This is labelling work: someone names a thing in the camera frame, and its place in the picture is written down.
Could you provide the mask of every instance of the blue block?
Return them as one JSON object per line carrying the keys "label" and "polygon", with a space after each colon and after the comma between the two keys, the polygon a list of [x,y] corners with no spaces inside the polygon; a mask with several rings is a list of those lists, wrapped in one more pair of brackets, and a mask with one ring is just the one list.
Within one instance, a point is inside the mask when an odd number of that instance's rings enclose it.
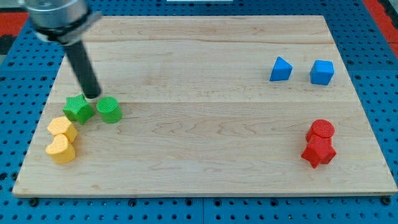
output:
{"label": "blue block", "polygon": [[276,59],[274,68],[272,69],[271,77],[269,81],[281,81],[288,80],[290,73],[292,72],[293,66],[287,63],[283,58],[278,57]]}
{"label": "blue block", "polygon": [[311,83],[317,85],[329,85],[335,73],[333,63],[329,61],[316,60],[311,69]]}

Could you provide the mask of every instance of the red block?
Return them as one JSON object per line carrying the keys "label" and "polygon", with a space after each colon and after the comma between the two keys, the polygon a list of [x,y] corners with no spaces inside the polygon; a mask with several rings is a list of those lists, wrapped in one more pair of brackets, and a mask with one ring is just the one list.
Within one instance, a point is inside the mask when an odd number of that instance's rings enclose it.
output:
{"label": "red block", "polygon": [[335,128],[329,121],[324,119],[318,119],[312,123],[310,130],[305,136],[305,139],[307,140],[307,142],[309,142],[313,135],[317,135],[321,138],[331,138],[334,133]]}
{"label": "red block", "polygon": [[331,146],[331,138],[313,135],[301,157],[308,160],[313,168],[317,168],[319,164],[329,164],[336,154]]}

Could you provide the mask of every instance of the blue perforated panel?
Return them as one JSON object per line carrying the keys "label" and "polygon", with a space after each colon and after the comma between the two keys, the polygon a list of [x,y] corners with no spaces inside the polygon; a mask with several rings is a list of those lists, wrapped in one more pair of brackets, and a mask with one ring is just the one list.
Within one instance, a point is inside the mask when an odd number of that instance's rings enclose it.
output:
{"label": "blue perforated panel", "polygon": [[[90,0],[105,15],[324,15],[387,163],[398,177],[398,61],[359,0]],[[28,23],[0,66],[0,223],[394,223],[398,197],[18,199],[11,194],[62,48]]]}

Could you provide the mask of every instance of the metal robot end effector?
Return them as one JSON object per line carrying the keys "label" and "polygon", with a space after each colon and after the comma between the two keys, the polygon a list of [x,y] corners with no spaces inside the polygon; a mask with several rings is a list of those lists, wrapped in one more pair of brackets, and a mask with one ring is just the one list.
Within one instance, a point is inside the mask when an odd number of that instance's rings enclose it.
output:
{"label": "metal robot end effector", "polygon": [[29,12],[39,39],[63,46],[85,96],[99,96],[101,88],[81,36],[101,13],[92,12],[86,0],[19,0],[19,4]]}

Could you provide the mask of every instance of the stacked yellow blocks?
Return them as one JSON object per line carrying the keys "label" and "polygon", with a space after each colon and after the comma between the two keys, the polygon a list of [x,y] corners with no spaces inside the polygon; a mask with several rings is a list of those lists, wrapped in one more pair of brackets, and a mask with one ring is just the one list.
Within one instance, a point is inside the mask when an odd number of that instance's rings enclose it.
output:
{"label": "stacked yellow blocks", "polygon": [[54,118],[47,129],[54,136],[54,140],[47,146],[45,152],[57,164],[72,161],[76,157],[72,142],[78,134],[72,122],[65,116]]}

